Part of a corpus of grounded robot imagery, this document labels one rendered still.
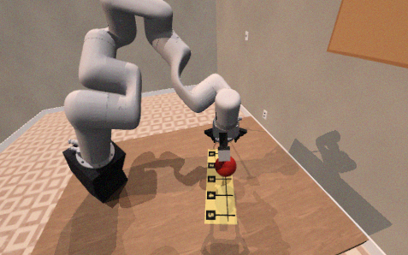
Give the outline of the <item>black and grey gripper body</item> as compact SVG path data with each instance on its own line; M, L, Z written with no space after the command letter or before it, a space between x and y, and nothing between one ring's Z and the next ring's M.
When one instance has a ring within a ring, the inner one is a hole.
M233 129L223 130L216 125L216 117L213 120L213 137L219 138L219 133L228 133L228 138L236 138L239 135L239 121Z

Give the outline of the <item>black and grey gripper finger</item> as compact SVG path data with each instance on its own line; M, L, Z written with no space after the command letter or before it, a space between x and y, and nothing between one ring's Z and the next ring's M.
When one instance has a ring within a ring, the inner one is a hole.
M234 142L236 143L237 142L237 140L239 139L239 137L241 137L241 136L243 136L244 134L246 134L247 133L247 129L243 129L243 128L239 128L239 136L238 137L236 137L236 138L234 138Z
M211 137L214 140L214 143L216 142L216 138L213 137L213 128L204 130L204 134L206 134L208 137Z

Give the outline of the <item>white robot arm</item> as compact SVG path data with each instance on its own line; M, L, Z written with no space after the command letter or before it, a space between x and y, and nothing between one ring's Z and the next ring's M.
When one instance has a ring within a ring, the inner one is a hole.
M77 138L69 139L68 143L78 146L68 149L76 151L82 166L88 169L106 166L115 155L111 130L132 130L140 123L140 69L130 62L115 59L117 49L136 38L135 15L145 17L145 36L171 67L174 90L190 110L201 113L215 103L216 125L223 130L233 129L242 121L239 116L241 97L219 74L212 74L190 91L181 82L180 75L190 60L191 50L172 29L173 10L166 2L99 1L108 27L92 29L86 34L79 80L82 86L101 92L74 91L64 102L65 115Z

